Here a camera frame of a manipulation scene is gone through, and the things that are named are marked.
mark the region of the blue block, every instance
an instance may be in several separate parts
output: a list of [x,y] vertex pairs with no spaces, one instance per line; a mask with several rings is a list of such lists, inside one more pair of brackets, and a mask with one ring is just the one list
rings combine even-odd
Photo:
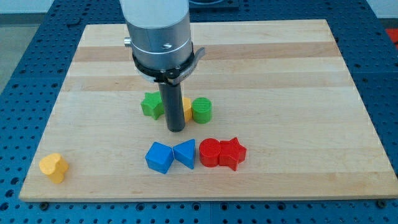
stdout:
[[191,139],[173,147],[174,158],[193,169],[195,163],[195,140]]
[[154,142],[145,159],[149,168],[166,174],[174,160],[173,149],[159,142]]

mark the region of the wooden board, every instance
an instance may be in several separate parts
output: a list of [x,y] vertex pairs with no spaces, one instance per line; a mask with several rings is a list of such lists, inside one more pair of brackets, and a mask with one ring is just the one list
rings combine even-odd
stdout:
[[[192,24],[206,56],[183,94],[213,102],[208,124],[171,133],[143,116],[145,91],[123,46],[124,25],[87,26],[20,198],[25,201],[320,200],[395,198],[398,181],[324,20]],[[248,149],[237,172],[174,162],[147,168],[154,141],[238,136]],[[59,152],[70,164],[51,184],[38,163]]]

